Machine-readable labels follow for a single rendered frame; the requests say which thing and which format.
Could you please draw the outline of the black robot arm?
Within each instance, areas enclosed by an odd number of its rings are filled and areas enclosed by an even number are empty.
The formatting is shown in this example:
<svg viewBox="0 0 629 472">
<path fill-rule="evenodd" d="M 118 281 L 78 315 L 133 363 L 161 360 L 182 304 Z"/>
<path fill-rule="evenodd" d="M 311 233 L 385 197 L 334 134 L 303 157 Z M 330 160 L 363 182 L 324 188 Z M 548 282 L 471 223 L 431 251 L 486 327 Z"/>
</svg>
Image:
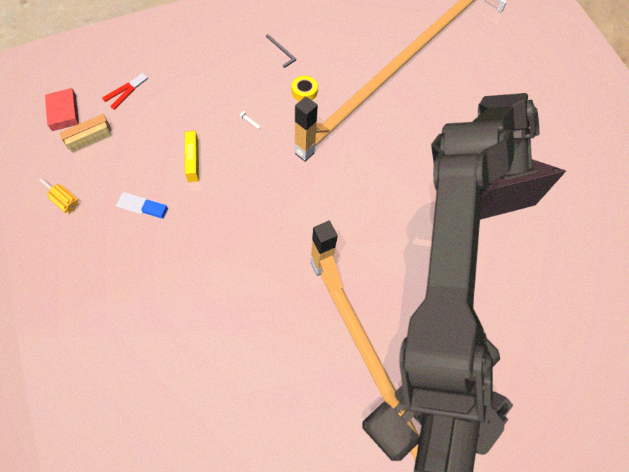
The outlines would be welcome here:
<svg viewBox="0 0 629 472">
<path fill-rule="evenodd" d="M 446 123 L 431 144 L 436 189 L 425 299 L 399 352 L 406 410 L 423 414 L 413 472 L 474 472 L 504 432 L 512 402 L 495 391 L 493 358 L 474 309 L 482 192 L 538 172 L 540 135 L 527 93 L 484 96 L 478 116 Z"/>
</svg>

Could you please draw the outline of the tan scrub brush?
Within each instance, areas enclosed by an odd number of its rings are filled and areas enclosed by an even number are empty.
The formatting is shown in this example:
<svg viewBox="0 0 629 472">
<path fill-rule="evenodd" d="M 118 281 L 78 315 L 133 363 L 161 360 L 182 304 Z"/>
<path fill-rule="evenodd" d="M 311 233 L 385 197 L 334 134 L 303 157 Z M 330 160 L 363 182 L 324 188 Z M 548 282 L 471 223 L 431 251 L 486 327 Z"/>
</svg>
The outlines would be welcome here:
<svg viewBox="0 0 629 472">
<path fill-rule="evenodd" d="M 60 136 L 65 146 L 73 153 L 110 137 L 110 131 L 111 126 L 106 116 L 100 114 L 91 120 L 60 132 Z"/>
</svg>

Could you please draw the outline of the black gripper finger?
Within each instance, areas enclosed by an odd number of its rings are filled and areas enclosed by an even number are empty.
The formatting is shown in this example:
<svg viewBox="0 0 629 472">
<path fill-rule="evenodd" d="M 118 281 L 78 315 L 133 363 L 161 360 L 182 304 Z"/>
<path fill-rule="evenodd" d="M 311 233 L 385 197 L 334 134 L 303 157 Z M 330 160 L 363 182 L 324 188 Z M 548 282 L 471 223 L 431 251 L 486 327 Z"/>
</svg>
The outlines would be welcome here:
<svg viewBox="0 0 629 472">
<path fill-rule="evenodd" d="M 403 385 L 401 385 L 401 386 L 400 386 L 400 387 L 396 390 L 396 392 L 395 392 L 395 397 L 398 399 L 398 402 L 401 402 L 401 401 L 404 399 L 404 397 L 403 397 Z M 415 418 L 415 417 L 414 417 L 414 418 Z M 417 418 L 415 418 L 415 419 L 417 420 L 417 422 L 418 422 L 418 423 L 420 423 L 420 424 L 422 425 L 422 423 L 421 423 L 421 422 L 420 422 Z"/>
</svg>

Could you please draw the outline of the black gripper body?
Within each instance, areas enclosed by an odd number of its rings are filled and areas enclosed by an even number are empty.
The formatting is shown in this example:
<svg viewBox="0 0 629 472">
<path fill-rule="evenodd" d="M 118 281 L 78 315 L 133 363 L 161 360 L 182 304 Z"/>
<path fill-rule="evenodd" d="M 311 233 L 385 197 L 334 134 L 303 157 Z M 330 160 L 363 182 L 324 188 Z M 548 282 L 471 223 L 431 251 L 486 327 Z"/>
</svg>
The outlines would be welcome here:
<svg viewBox="0 0 629 472">
<path fill-rule="evenodd" d="M 501 360 L 499 351 L 488 338 L 486 344 L 493 367 Z M 419 436 L 407 423 L 413 417 L 422 423 L 423 414 L 407 410 L 400 416 L 403 408 L 406 409 L 404 399 L 394 408 L 384 401 L 362 422 L 362 429 L 391 461 L 402 461 L 419 441 Z"/>
</svg>

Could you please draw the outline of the yellow rectangular block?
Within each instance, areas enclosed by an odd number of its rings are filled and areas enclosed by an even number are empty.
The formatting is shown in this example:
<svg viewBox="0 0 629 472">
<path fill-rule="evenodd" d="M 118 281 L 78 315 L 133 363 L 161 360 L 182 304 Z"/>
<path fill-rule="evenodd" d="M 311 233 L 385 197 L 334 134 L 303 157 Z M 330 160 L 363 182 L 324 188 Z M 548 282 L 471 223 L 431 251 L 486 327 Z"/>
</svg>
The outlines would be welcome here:
<svg viewBox="0 0 629 472">
<path fill-rule="evenodd" d="M 188 182 L 199 181 L 199 152 L 196 130 L 185 132 L 184 174 Z"/>
</svg>

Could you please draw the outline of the yellow ring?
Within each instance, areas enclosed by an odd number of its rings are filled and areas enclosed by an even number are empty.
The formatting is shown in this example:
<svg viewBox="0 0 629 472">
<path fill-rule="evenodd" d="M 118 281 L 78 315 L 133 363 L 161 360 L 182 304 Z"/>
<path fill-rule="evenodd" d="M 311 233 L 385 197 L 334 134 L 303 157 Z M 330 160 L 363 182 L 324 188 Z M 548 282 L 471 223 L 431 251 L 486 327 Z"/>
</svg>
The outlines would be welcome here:
<svg viewBox="0 0 629 472">
<path fill-rule="evenodd" d="M 297 101 L 300 101 L 304 96 L 313 100 L 317 96 L 317 89 L 316 80 L 309 76 L 300 76 L 291 83 L 291 94 Z"/>
</svg>

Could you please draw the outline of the grey l-shaped bar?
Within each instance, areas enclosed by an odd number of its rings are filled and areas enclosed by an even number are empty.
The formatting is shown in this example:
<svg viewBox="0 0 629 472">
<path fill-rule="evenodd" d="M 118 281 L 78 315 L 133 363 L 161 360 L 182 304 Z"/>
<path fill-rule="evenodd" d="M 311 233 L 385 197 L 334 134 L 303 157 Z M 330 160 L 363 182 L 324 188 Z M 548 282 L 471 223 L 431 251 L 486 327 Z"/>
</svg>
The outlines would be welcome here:
<svg viewBox="0 0 629 472">
<path fill-rule="evenodd" d="M 287 54 L 291 60 L 289 60 L 287 63 L 283 64 L 283 67 L 286 68 L 287 66 L 289 66 L 290 64 L 293 64 L 296 61 L 296 58 L 290 53 L 288 52 L 282 45 L 280 45 L 278 42 L 276 42 L 276 40 L 274 40 L 271 35 L 267 34 L 266 37 L 273 43 L 275 44 L 283 53 Z"/>
</svg>

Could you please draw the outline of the yellow screwdriver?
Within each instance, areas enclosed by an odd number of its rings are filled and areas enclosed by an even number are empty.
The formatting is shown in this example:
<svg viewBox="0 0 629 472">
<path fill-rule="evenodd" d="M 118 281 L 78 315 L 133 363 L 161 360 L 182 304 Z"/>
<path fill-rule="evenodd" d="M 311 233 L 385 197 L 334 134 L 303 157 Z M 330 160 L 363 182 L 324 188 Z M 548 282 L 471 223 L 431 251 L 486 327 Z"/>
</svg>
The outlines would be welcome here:
<svg viewBox="0 0 629 472">
<path fill-rule="evenodd" d="M 76 207 L 79 205 L 78 199 L 74 197 L 67 189 L 65 189 L 62 185 L 56 184 L 55 186 L 51 186 L 49 183 L 44 181 L 42 178 L 39 179 L 43 184 L 46 185 L 50 189 L 47 193 L 48 198 L 55 203 L 57 207 L 59 207 L 65 213 L 71 213 L 74 211 Z"/>
</svg>

